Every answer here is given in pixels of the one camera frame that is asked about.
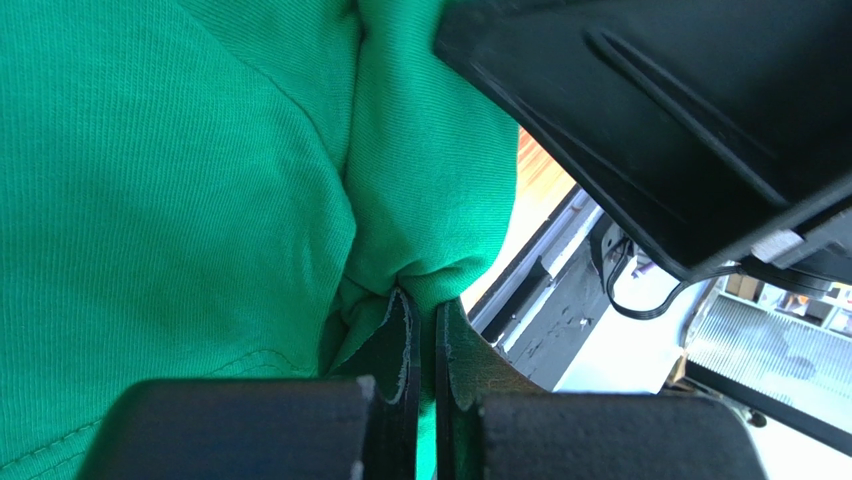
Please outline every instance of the seam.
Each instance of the seam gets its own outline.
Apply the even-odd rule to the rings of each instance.
[[[317,123],[314,121],[314,118],[308,113],[308,111],[305,110],[305,107],[303,107],[302,104],[297,102],[293,97],[290,96],[289,93],[287,93],[283,88],[281,88],[281,86],[278,85],[278,82],[276,82],[269,74],[265,73],[260,68],[246,62],[242,58],[238,57],[234,52],[232,52],[231,49],[228,48],[227,46],[225,46],[225,44],[222,43],[222,40],[220,40],[219,37],[214,35],[213,32],[211,32],[210,29],[208,29],[207,26],[204,25],[204,22],[202,22],[198,17],[193,15],[193,13],[189,9],[187,9],[185,6],[183,6],[180,3],[178,3],[178,6],[180,6],[180,8],[187,15],[189,15],[189,17],[192,18],[192,20],[195,21],[195,23],[197,23],[198,26],[201,27],[202,30],[204,30],[204,32],[207,33],[207,35],[210,35],[210,37],[213,38],[213,40],[215,40],[216,43],[219,44],[220,47],[222,47],[222,50],[224,50],[228,55],[233,57],[234,60],[239,62],[241,65],[245,66],[249,70],[251,70],[251,71],[257,73],[258,75],[260,75],[261,77],[265,78],[266,81],[271,83],[272,86],[275,87],[276,90],[278,90],[279,92],[281,92],[282,95],[284,95],[284,98],[286,98],[287,100],[290,101],[290,103],[295,105],[296,108],[298,108],[299,111],[302,112],[302,115],[304,115],[308,119],[308,122],[310,122],[311,127],[314,129],[314,133],[316,134],[317,138],[319,138],[320,145],[322,145],[322,149],[325,152],[326,158],[328,158],[331,161],[334,161],[334,159],[331,158],[331,151],[328,149],[328,145],[325,144],[325,138],[323,138],[322,134],[320,133],[319,127],[317,127]]]
[[[33,480],[34,478],[38,478],[38,477],[40,477],[40,476],[44,475],[44,474],[45,474],[45,473],[47,473],[47,472],[50,472],[50,471],[56,470],[57,468],[61,467],[62,465],[65,465],[66,463],[70,462],[71,460],[74,460],[75,458],[77,458],[77,457],[79,457],[79,456],[81,456],[81,455],[83,455],[83,452],[80,452],[80,453],[77,453],[77,454],[71,455],[70,457],[66,458],[65,460],[63,460],[63,461],[61,461],[61,462],[57,463],[56,465],[54,465],[54,466],[52,466],[52,467],[48,468],[47,470],[42,470],[41,472],[39,472],[39,473],[37,473],[37,474],[33,475],[32,477],[28,478],[27,480]]]
[[[262,349],[262,350],[255,350],[255,351],[253,351],[253,352],[249,352],[249,353],[247,353],[247,354],[243,355],[242,357],[240,357],[240,358],[238,358],[238,359],[236,359],[236,360],[234,360],[234,361],[228,362],[228,363],[226,363],[225,365],[223,365],[223,366],[221,366],[221,367],[217,368],[216,370],[213,370],[212,372],[207,373],[206,375],[204,375],[204,377],[209,377],[209,376],[211,376],[211,375],[215,375],[216,373],[221,372],[222,370],[225,370],[226,368],[228,368],[228,367],[230,367],[230,366],[234,365],[235,363],[238,363],[238,362],[240,362],[240,361],[245,360],[245,359],[246,359],[246,358],[248,358],[248,357],[251,357],[251,356],[254,356],[254,355],[257,355],[257,354],[260,354],[260,353],[272,353],[272,354],[274,354],[275,356],[277,356],[277,357],[281,358],[282,360],[284,360],[284,361],[287,363],[287,365],[289,365],[289,366],[293,369],[293,371],[294,371],[294,372],[298,372],[298,373],[309,373],[307,369],[299,368],[299,367],[297,367],[297,366],[293,365],[293,362],[291,362],[291,361],[290,361],[290,360],[289,360],[286,356],[284,356],[284,354],[282,354],[282,353],[280,353],[280,352],[276,352],[275,350]],[[271,364],[257,365],[257,366],[251,367],[251,368],[249,368],[249,369],[247,369],[247,370],[241,370],[241,371],[239,371],[239,372],[236,372],[234,375],[242,375],[242,374],[245,374],[246,372],[250,372],[250,371],[252,371],[252,370],[259,369],[259,368],[263,368],[263,367],[266,367],[266,368],[268,368],[268,367],[272,367],[272,368],[274,368],[275,370],[277,370],[277,371],[278,371],[278,373],[280,373],[281,375],[286,375],[286,372],[284,372],[283,370],[281,370],[281,368],[280,368],[280,367],[278,367],[277,365],[271,365]],[[4,470],[7,470],[7,469],[9,469],[9,468],[11,468],[11,467],[13,467],[13,466],[15,466],[15,465],[17,465],[18,463],[20,463],[20,462],[22,462],[22,461],[24,461],[24,460],[26,460],[26,459],[28,459],[28,458],[30,458],[30,457],[33,457],[33,456],[38,455],[38,454],[40,454],[40,453],[42,453],[42,452],[44,452],[44,451],[46,451],[46,450],[48,450],[48,449],[50,449],[50,448],[53,448],[53,447],[55,447],[55,446],[59,445],[60,443],[64,443],[64,442],[68,441],[70,438],[72,438],[72,437],[74,437],[74,436],[76,436],[76,435],[79,435],[79,434],[81,434],[81,433],[83,433],[83,432],[85,432],[85,431],[87,431],[87,430],[92,429],[93,427],[95,427],[95,426],[97,426],[99,423],[101,423],[101,422],[103,421],[103,418],[104,418],[104,417],[103,417],[103,416],[101,416],[101,417],[100,417],[100,418],[98,418],[97,420],[94,420],[94,421],[92,421],[92,422],[89,422],[89,423],[87,423],[87,424],[85,424],[85,425],[81,426],[81,427],[78,427],[78,428],[76,428],[76,429],[74,429],[74,430],[72,430],[72,431],[70,431],[70,432],[66,433],[65,435],[63,435],[63,436],[59,437],[58,439],[54,440],[53,442],[51,442],[51,443],[49,443],[49,444],[47,444],[47,445],[44,445],[44,446],[38,447],[38,448],[36,448],[35,450],[32,450],[32,451],[30,451],[30,452],[27,452],[27,453],[25,453],[25,454],[21,455],[21,456],[20,456],[20,457],[18,457],[18,458],[15,458],[14,460],[11,460],[11,461],[9,461],[9,462],[7,462],[7,463],[4,463],[3,465],[0,465],[0,472],[2,472],[2,471],[4,471]],[[58,467],[58,466],[59,466],[59,465],[61,465],[63,462],[57,463],[56,465],[54,465],[54,467]],[[45,473],[45,472],[47,472],[47,471],[49,471],[49,470],[50,470],[50,469],[45,470],[44,472],[41,472],[41,473],[37,474],[35,477],[30,477],[30,479],[32,479],[32,478],[36,478],[37,476],[42,475],[43,473]]]

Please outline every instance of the green garment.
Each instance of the green garment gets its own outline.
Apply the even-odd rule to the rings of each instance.
[[[396,282],[434,353],[435,306],[502,243],[517,141],[432,56],[442,10],[2,2],[0,479],[72,476],[143,379],[323,375]]]

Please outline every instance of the green cloth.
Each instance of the green cloth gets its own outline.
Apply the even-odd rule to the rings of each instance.
[[[430,53],[443,3],[2,2],[0,479],[72,476],[143,379],[321,376],[397,282],[434,363],[517,141]]]

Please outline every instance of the green fabric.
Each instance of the green fabric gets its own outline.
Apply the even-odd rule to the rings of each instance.
[[[431,55],[442,4],[2,2],[0,479],[72,476],[143,379],[320,376],[395,282],[434,363],[517,134]]]

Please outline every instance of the cable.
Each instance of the cable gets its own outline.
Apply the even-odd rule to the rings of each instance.
[[[663,303],[657,308],[651,310],[632,310],[630,308],[619,305],[619,303],[615,301],[614,295],[615,281],[617,280],[616,272],[623,270],[624,267],[627,266],[627,262],[630,261],[630,256],[627,254],[627,252],[630,251],[630,246],[632,243],[633,241],[629,238],[623,238],[604,256],[603,261],[606,261],[606,259],[610,255],[613,255],[616,249],[622,248],[622,251],[620,253],[621,257],[618,259],[618,263],[616,263],[615,268],[612,270],[612,273],[610,273],[609,277],[606,279],[605,290],[606,296],[609,297],[609,303],[612,304],[612,308],[614,308],[616,312],[624,315],[625,317],[632,318],[634,320],[653,320],[659,317],[660,315],[666,313],[666,311],[669,309],[669,307],[672,306],[672,303],[674,303],[675,298],[677,298],[678,295],[680,295],[684,290],[698,282],[703,282],[704,280],[709,280],[711,278],[733,275],[735,273],[738,273],[740,275],[744,274],[742,267],[740,267],[739,265],[719,267],[716,270],[713,270],[707,275],[700,277],[694,281],[680,282],[675,288],[672,289],[671,293],[669,293],[669,296],[666,297],[665,301],[663,301]]]

